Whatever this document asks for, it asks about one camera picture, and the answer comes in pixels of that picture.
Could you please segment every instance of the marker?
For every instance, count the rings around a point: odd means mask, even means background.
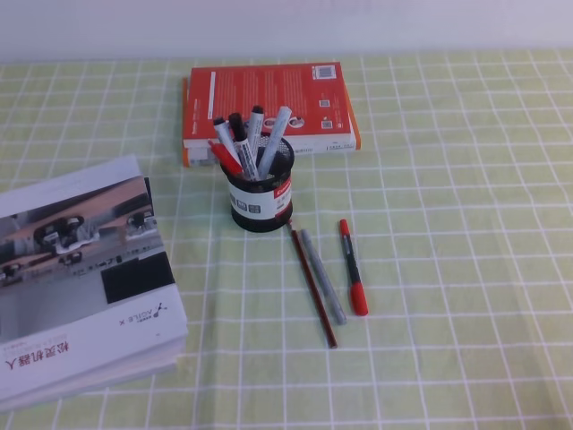
[[[352,249],[352,241],[350,240],[350,229],[345,219],[340,220],[340,235],[342,236],[342,245],[344,248],[344,256],[346,258],[346,265],[348,266],[348,273],[350,275],[350,301],[355,310],[355,314],[365,316],[368,314],[368,304],[364,296],[364,288],[362,281],[360,281],[360,274],[358,273],[358,266],[356,265],[355,252]]]
[[[215,118],[213,120],[213,126],[217,132],[218,141],[223,143],[229,154],[231,154],[231,157],[233,157],[237,163],[241,164],[241,160],[236,153],[235,144],[233,143],[233,138],[231,137],[229,127],[225,120],[221,116],[219,118]]]
[[[251,153],[254,155],[255,160],[257,158],[257,152],[259,151],[259,142],[261,141],[261,131],[262,131],[262,121],[265,119],[262,107],[255,105],[252,107],[251,118],[249,119],[249,131],[247,132],[247,137],[249,139],[249,145],[251,146]]]
[[[233,175],[240,175],[243,173],[243,168],[241,164],[238,163],[229,153],[227,148],[223,143],[214,143],[208,141],[211,150],[215,154],[215,157],[221,162],[221,164]]]
[[[330,310],[334,314],[338,324],[346,324],[346,315],[344,315],[342,306],[338,301],[337,293],[334,291],[334,288],[330,283],[329,274],[324,269],[319,254],[316,252],[316,249],[314,249],[314,246],[312,246],[311,235],[306,228],[301,230],[301,239],[303,239],[304,250],[311,262],[314,273],[316,273],[316,279],[319,281],[322,293],[324,293],[324,296],[330,305]]]
[[[270,166],[272,166],[272,162],[275,159],[278,146],[283,138],[285,130],[287,129],[288,120],[292,113],[293,111],[287,106],[283,106],[278,110],[277,120],[272,126],[272,132],[270,132],[269,143],[267,144],[267,148],[265,148],[261,162],[259,163],[259,176],[263,179],[266,179],[269,174]]]
[[[247,133],[244,130],[241,114],[235,113],[229,115],[229,125],[231,125],[231,130],[233,130],[233,134],[235,135],[235,145],[239,153],[241,165],[243,166],[244,177],[249,181],[258,181],[259,173],[257,172],[257,165],[251,153],[251,147],[249,146]]]

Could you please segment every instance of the book cover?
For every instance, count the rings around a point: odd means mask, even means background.
[[[254,105],[264,108],[262,131],[272,130],[278,110],[293,114],[285,138],[295,153],[360,149],[360,136],[340,63],[198,67],[185,97],[184,164],[206,159],[207,140],[216,139],[213,119],[239,112],[245,122]]]
[[[0,410],[186,332],[135,158],[0,194]]]

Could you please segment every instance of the red pencil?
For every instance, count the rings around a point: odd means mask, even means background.
[[[286,226],[290,231],[290,236],[293,238],[296,254],[298,255],[298,259],[301,262],[301,266],[303,267],[304,277],[306,278],[306,283],[308,284],[308,288],[311,290],[314,306],[316,307],[316,310],[319,313],[319,317],[321,318],[322,328],[326,333],[326,338],[329,342],[329,347],[336,348],[338,346],[337,338],[334,336],[334,331],[332,330],[332,326],[330,325],[329,316],[327,315],[326,309],[324,309],[324,305],[322,304],[321,294],[319,293],[319,290],[316,288],[316,284],[314,283],[314,278],[312,277],[311,268],[308,267],[308,262],[306,262],[306,258],[304,258],[303,247],[301,246],[301,241],[298,238],[298,232],[293,229],[290,220],[288,221]]]

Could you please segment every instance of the red book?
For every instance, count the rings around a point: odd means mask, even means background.
[[[213,119],[239,112],[246,120],[254,105],[264,108],[268,133],[279,108],[292,109],[285,138],[296,154],[360,149],[340,63],[197,67],[184,106],[184,162],[209,162]]]

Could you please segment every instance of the white wall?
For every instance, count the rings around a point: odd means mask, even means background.
[[[0,61],[563,46],[572,13],[570,0],[4,0]]]

